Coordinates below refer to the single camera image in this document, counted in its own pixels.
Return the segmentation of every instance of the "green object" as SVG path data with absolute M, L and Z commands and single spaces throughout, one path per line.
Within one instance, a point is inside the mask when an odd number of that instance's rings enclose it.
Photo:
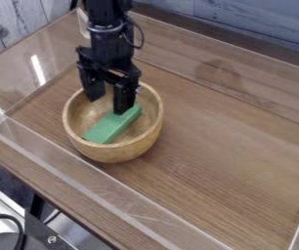
M 113 111 L 97 121 L 85 132 L 82 138 L 96 144 L 108 145 L 136 121 L 142 113 L 142 108 L 134 104 L 124 114 L 117 115 Z

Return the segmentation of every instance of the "wooden table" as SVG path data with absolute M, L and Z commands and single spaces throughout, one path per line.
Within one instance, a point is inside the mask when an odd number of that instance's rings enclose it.
M 288 249 L 299 226 L 299 65 L 134 18 L 148 37 L 136 64 L 165 105 L 153 148 L 130 162 L 100 164 L 69 143 L 61 112 L 81 88 L 74 48 L 88 43 L 69 14 L 0 55 L 9 117 L 0 164 L 116 248 Z M 121 182 L 108 179 L 101 197 L 114 195 L 125 207 L 146 202 L 141 214 L 126 210 L 121 218 L 98 203 L 92 194 L 105 176 L 80 158 Z M 134 203 L 117 200 L 126 195 Z

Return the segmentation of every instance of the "wooden plank wall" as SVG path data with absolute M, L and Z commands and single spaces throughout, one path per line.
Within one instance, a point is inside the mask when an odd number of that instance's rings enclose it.
M 72 0 L 0 0 L 0 52 L 58 19 Z
M 299 0 L 136 0 L 299 50 Z

